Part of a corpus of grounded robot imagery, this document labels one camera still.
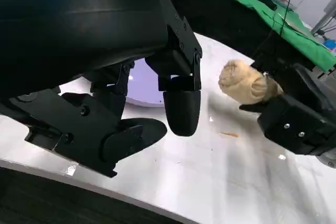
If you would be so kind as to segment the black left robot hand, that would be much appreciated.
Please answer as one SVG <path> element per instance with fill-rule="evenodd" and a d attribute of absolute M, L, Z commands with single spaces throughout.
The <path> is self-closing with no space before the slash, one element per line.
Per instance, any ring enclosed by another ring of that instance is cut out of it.
<path fill-rule="evenodd" d="M 162 139 L 192 136 L 202 49 L 171 0 L 1 0 L 1 114 L 25 140 L 108 177 Z M 130 70 L 158 75 L 167 123 L 123 119 Z"/>

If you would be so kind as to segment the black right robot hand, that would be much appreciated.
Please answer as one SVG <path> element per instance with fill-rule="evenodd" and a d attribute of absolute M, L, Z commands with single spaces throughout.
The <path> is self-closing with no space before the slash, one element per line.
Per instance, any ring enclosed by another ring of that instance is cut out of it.
<path fill-rule="evenodd" d="M 282 94 L 242 104 L 240 110 L 260 114 L 257 122 L 267 139 L 335 168 L 335 88 L 299 63 L 279 69 L 273 78 Z"/>

